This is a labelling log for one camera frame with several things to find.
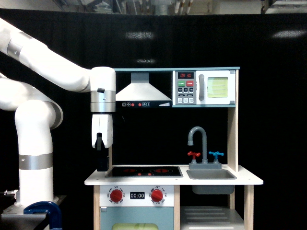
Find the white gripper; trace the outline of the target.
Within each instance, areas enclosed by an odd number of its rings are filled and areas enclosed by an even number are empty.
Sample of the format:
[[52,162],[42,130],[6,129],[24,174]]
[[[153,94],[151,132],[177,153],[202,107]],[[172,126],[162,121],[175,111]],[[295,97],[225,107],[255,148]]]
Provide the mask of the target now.
[[96,149],[97,171],[108,171],[108,148],[113,144],[112,114],[92,115],[92,146]]

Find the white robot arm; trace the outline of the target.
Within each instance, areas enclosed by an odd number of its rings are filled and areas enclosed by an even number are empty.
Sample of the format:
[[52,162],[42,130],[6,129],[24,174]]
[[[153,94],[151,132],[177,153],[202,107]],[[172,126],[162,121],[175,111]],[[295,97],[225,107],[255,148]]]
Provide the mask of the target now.
[[[113,144],[116,73],[110,67],[82,68],[5,20],[0,22],[0,50],[71,92],[91,94],[92,146]],[[52,201],[53,144],[51,130],[63,120],[61,107],[35,87],[0,77],[0,107],[15,113],[19,152],[19,194],[16,204],[27,207]]]

